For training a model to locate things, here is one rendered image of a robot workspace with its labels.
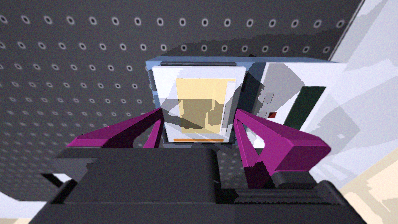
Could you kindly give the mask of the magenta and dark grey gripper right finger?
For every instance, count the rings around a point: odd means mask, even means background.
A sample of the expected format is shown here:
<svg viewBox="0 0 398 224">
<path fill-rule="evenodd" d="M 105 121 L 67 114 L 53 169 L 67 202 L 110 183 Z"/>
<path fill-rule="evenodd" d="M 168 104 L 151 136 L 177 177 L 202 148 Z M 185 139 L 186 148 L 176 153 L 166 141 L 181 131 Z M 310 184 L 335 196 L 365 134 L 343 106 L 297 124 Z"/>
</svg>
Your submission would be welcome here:
<svg viewBox="0 0 398 224">
<path fill-rule="evenodd" d="M 265 146 L 260 156 L 242 123 L 263 139 Z M 278 171 L 309 172 L 331 152 L 331 147 L 318 136 L 240 108 L 235 110 L 233 124 L 248 188 L 262 189 L 273 173 Z"/>
</svg>

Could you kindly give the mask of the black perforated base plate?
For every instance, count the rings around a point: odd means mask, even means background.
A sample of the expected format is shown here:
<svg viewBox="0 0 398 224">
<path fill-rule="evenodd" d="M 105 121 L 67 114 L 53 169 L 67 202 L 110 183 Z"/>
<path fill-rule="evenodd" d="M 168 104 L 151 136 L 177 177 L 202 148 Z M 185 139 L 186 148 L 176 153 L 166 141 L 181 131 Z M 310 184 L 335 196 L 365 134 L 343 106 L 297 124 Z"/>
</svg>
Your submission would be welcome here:
<svg viewBox="0 0 398 224">
<path fill-rule="evenodd" d="M 145 61 L 331 61 L 364 2 L 0 0 L 0 193 L 47 202 L 75 138 L 155 110 Z"/>
</svg>

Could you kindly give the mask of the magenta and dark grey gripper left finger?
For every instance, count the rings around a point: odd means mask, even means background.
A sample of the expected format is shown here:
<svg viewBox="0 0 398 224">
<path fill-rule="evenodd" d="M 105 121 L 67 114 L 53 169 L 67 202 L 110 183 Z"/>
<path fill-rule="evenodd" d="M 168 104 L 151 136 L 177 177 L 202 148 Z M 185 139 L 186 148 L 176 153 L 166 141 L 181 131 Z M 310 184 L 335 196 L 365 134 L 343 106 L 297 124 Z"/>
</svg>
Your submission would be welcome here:
<svg viewBox="0 0 398 224">
<path fill-rule="evenodd" d="M 143 148 L 158 148 L 164 126 L 164 116 L 161 107 L 141 116 L 80 135 L 66 147 L 133 148 L 134 139 L 154 123 L 150 137 Z"/>
</svg>

